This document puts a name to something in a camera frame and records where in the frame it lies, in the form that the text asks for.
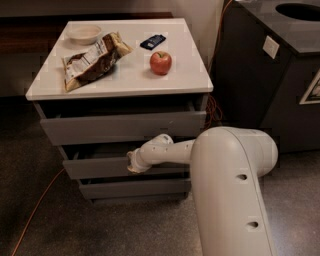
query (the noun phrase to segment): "drawer front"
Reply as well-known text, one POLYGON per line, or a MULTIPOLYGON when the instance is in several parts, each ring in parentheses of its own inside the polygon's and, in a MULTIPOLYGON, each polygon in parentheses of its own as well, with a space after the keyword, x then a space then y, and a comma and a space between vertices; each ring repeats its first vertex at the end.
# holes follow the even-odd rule
POLYGON ((144 140, 160 133, 198 136, 205 111, 42 119, 52 144, 70 145, 144 140))
POLYGON ((188 192, 176 193, 176 194, 162 194, 155 196, 136 196, 136 197, 116 197, 116 198, 98 198, 89 199, 94 205, 99 204, 119 204, 128 202, 146 202, 146 201, 181 201, 188 197, 188 192))
POLYGON ((93 200, 186 193, 189 192, 190 189, 190 179, 150 180, 80 185, 80 190, 84 198, 93 200))
POLYGON ((128 164, 128 158, 126 157, 63 161, 63 165, 71 179, 137 177, 144 174, 157 175, 189 172, 188 165, 163 164, 153 166, 144 174, 134 174, 128 171, 128 164))

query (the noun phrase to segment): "open drawer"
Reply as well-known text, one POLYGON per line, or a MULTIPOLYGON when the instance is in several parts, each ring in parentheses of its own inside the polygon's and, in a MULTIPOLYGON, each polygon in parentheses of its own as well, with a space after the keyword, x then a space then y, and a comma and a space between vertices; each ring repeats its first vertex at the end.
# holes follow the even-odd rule
POLYGON ((42 102, 41 125, 53 145, 137 141, 160 133, 201 133, 206 112, 192 98, 140 97, 42 102))
POLYGON ((191 189, 188 165, 155 165, 141 174, 128 171, 126 153, 143 143, 64 146, 73 160, 65 160, 63 165, 70 178, 78 180, 79 189, 86 199, 185 198, 191 189))
POLYGON ((79 186, 84 198, 96 199, 133 199, 137 197, 160 197, 185 195, 191 190, 190 179, 156 179, 127 182, 100 182, 79 186))
POLYGON ((181 178, 188 176, 189 166, 184 164, 165 163, 154 165, 142 174, 128 171, 128 151, 141 147, 143 141, 131 143, 88 144, 81 146, 64 146, 70 160, 63 161, 63 165, 71 179, 99 179, 108 178, 109 181, 136 181, 149 177, 162 179, 181 178))

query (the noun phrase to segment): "gray carpet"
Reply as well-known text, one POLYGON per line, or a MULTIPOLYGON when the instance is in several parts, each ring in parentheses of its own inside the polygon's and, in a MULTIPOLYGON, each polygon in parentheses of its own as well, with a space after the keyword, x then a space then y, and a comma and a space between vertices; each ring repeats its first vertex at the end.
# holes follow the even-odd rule
MULTIPOLYGON (((7 256, 41 194, 62 169, 62 157, 31 104, 0 98, 0 120, 0 255, 7 256)), ((319 184, 319 151, 281 155, 278 166, 261 180, 279 256, 320 255, 319 184)), ((183 201, 93 206, 64 172, 16 255, 202 254, 192 195, 183 201)))

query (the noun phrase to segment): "snack bag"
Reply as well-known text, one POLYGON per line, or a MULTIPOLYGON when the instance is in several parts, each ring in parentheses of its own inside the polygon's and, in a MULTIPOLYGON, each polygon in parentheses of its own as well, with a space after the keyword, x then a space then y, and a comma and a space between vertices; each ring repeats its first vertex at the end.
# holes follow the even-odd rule
POLYGON ((119 33, 110 33, 98 40, 89 51, 63 59, 65 89, 70 92, 97 80, 133 49, 125 44, 119 33))

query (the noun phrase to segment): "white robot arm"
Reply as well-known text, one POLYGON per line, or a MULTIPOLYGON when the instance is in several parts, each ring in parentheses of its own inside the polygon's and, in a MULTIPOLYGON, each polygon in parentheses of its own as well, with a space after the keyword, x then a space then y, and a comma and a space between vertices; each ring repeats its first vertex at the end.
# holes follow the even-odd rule
POLYGON ((258 182, 278 158, 266 133, 217 127, 176 144, 162 134, 128 156, 132 172, 163 162, 190 164, 203 255, 277 255, 258 182))

